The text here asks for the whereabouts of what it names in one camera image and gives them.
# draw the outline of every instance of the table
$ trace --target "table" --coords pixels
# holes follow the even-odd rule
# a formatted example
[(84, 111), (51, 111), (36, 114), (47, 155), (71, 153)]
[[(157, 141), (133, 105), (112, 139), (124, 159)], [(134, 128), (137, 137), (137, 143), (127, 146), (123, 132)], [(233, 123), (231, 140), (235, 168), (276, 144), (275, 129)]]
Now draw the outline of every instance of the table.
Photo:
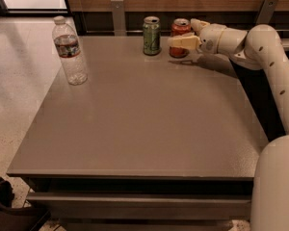
[(27, 199), (69, 230), (249, 218), (268, 141), (229, 61), (174, 59), (166, 38), (153, 57), (139, 37), (81, 41), (89, 80), (70, 86), (59, 72), (9, 167), (35, 191)]

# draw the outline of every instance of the floor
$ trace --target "floor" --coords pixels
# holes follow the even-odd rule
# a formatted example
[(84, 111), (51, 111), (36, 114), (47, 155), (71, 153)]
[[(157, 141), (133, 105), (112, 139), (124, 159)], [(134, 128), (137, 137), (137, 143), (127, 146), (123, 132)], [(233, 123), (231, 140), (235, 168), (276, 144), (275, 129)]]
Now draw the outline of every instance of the floor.
[[(61, 67), (52, 42), (53, 27), (52, 18), (0, 17), (0, 177), (13, 185), (15, 208), (25, 205), (29, 188), (6, 171)], [(246, 221), (232, 224), (231, 231), (250, 230)], [(41, 230), (65, 229), (54, 220)]]

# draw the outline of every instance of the green can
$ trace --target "green can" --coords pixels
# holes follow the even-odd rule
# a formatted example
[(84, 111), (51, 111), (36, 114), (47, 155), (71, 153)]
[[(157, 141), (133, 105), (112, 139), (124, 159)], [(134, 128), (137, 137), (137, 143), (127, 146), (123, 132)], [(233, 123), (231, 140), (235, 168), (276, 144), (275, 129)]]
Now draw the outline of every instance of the green can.
[(148, 56), (154, 56), (161, 52), (160, 38), (161, 25), (160, 19), (155, 16), (149, 16), (144, 19), (144, 53)]

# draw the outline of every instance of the soda can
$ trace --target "soda can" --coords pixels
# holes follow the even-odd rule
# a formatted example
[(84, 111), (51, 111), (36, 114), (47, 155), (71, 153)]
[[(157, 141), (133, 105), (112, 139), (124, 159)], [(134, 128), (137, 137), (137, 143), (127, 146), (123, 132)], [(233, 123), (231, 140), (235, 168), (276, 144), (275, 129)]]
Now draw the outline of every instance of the soda can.
[(160, 38), (161, 25), (160, 19), (155, 16), (149, 16), (144, 19), (144, 53), (148, 56), (154, 56), (161, 52)]
[[(171, 25), (171, 36), (184, 35), (191, 32), (191, 23), (188, 19), (175, 19)], [(170, 47), (170, 55), (174, 58), (184, 58), (189, 54), (188, 49)]]

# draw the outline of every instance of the bottle label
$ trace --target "bottle label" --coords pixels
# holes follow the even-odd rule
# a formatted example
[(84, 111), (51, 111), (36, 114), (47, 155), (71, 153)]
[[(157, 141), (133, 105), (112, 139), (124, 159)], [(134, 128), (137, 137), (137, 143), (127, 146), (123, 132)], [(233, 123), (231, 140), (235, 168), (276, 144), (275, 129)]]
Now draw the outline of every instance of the bottle label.
[(62, 35), (55, 38), (55, 45), (61, 58), (73, 58), (79, 55), (78, 39), (74, 35)]

